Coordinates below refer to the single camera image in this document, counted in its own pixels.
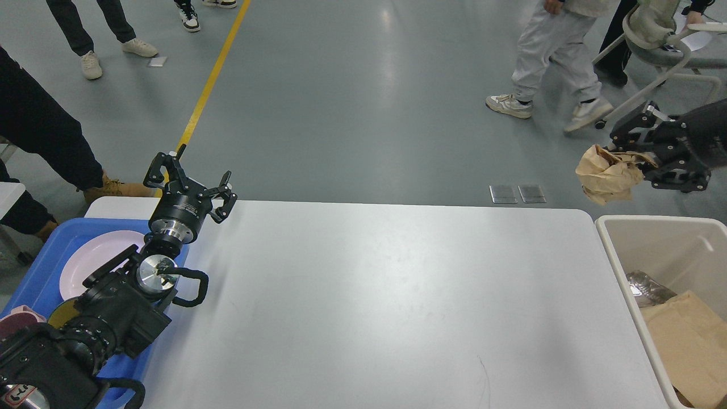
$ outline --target hand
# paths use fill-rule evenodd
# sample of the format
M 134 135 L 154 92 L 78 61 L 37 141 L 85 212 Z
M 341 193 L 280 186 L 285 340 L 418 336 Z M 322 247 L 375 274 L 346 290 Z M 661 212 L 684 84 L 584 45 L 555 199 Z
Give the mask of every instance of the hand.
M 686 30 L 687 25 L 702 23 L 704 23 L 704 18 L 700 12 L 689 12 L 689 14 L 686 15 L 686 23 L 684 24 L 682 31 Z
M 545 11 L 552 15 L 559 15 L 561 13 L 561 7 L 563 7 L 561 0 L 545 0 L 545 4 L 543 4 Z

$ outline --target gray pants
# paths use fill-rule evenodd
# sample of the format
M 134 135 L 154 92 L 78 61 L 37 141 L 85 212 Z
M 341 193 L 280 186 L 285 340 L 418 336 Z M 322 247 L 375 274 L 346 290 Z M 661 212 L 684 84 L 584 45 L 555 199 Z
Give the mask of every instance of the gray pants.
M 513 72 L 515 98 L 531 101 L 540 88 L 550 61 L 565 70 L 565 80 L 579 92 L 579 100 L 601 95 L 601 83 L 593 73 L 593 64 L 583 37 L 591 29 L 595 17 L 561 10 L 551 15 L 542 5 L 530 19 L 518 40 L 518 59 Z
M 81 24 L 79 12 L 71 0 L 46 0 L 53 17 L 60 26 L 73 52 L 82 56 L 93 51 L 93 40 Z M 136 38 L 134 29 L 126 21 L 124 9 L 119 0 L 96 0 L 108 27 L 122 43 Z

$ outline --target white pants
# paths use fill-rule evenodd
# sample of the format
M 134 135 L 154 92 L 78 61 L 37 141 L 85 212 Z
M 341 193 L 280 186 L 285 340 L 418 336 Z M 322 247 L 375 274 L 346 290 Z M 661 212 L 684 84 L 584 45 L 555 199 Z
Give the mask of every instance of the white pants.
M 565 70 L 565 80 L 579 92 L 579 100 L 601 95 L 601 83 L 593 73 L 593 64 L 583 37 L 596 17 L 561 10 L 551 15 L 541 4 L 518 40 L 518 60 L 513 72 L 515 98 L 527 102 L 540 88 L 545 70 L 552 60 Z

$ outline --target yellow floor line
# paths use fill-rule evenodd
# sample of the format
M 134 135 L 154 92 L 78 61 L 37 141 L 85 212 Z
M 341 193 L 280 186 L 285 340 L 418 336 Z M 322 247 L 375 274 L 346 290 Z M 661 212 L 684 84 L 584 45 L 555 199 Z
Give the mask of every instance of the yellow floor line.
M 177 144 L 177 151 L 179 151 L 179 148 L 183 143 L 185 145 L 189 145 L 189 141 L 190 139 L 192 139 L 192 134 L 194 133 L 195 128 L 197 128 L 197 122 L 199 121 L 199 117 L 202 115 L 202 111 L 204 110 L 204 106 L 207 104 L 209 95 L 212 93 L 212 88 L 214 88 L 214 84 L 217 82 L 217 77 L 220 76 L 222 66 L 225 64 L 225 59 L 227 59 L 227 55 L 230 52 L 233 41 L 235 41 L 235 36 L 237 35 L 237 31 L 240 29 L 240 24 L 242 24 L 242 20 L 245 18 L 245 13 L 247 13 L 247 9 L 248 7 L 250 7 L 251 1 L 252 0 L 245 0 L 242 6 L 240 6 L 240 10 L 237 13 L 235 22 L 232 24 L 230 32 L 228 33 L 228 37 L 225 40 L 225 43 L 222 45 L 220 55 L 217 56 L 217 61 L 214 63 L 212 72 L 209 73 L 207 83 L 204 85 L 204 89 L 202 90 L 202 95 L 199 96 L 199 99 L 197 100 L 197 105 L 194 107 L 194 111 L 192 111 L 192 117 L 189 118 L 189 122 L 187 122 L 187 127 L 184 129 L 182 138 Z M 168 181 L 169 176 L 165 174 L 164 180 L 165 182 Z M 161 191 L 157 190 L 154 196 L 161 197 Z

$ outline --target robotic arm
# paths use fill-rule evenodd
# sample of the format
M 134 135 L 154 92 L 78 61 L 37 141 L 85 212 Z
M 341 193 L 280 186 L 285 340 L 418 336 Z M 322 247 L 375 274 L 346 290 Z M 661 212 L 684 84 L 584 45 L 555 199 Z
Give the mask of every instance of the robotic arm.
M 610 134 L 612 152 L 648 154 L 658 166 L 639 166 L 654 188 L 703 191 L 712 170 L 727 166 L 727 99 L 680 116 L 652 101 L 621 118 Z
M 164 314 L 169 304 L 192 307 L 204 300 L 207 275 L 177 267 L 173 259 L 197 238 L 207 214 L 221 223 L 237 198 L 229 171 L 216 188 L 188 178 L 179 164 L 184 148 L 157 154 L 145 177 L 146 186 L 163 194 L 144 247 L 132 245 L 90 274 L 86 292 L 73 304 L 75 314 L 60 328 L 37 323 L 0 340 L 0 409 L 93 409 L 111 388 L 134 392 L 126 409 L 141 406 L 141 382 L 97 374 L 113 355 L 135 358 L 151 345 L 172 321 Z M 169 173 L 164 185 L 162 167 Z M 213 199 L 222 205 L 213 208 Z M 176 296 L 180 276 L 199 281 L 194 300 Z

